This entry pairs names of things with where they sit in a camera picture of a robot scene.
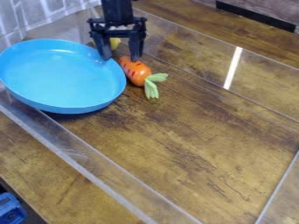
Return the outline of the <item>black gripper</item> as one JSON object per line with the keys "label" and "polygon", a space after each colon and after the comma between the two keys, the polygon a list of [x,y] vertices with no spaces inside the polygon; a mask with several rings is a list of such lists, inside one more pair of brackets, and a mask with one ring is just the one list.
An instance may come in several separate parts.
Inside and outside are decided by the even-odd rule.
{"label": "black gripper", "polygon": [[133,17],[125,22],[106,22],[104,18],[88,19],[89,36],[102,60],[109,60],[112,57],[109,38],[129,38],[130,60],[138,60],[144,50],[145,22],[144,17]]}

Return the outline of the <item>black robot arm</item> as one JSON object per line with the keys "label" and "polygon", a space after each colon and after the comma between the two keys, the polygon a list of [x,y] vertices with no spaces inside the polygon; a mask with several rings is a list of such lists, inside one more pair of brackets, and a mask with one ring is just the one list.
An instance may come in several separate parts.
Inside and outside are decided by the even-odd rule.
{"label": "black robot arm", "polygon": [[101,0],[102,18],[89,18],[89,36],[94,41],[102,60],[112,57],[110,38],[128,38],[130,60],[142,55],[145,41],[145,17],[134,17],[132,2],[134,0]]}

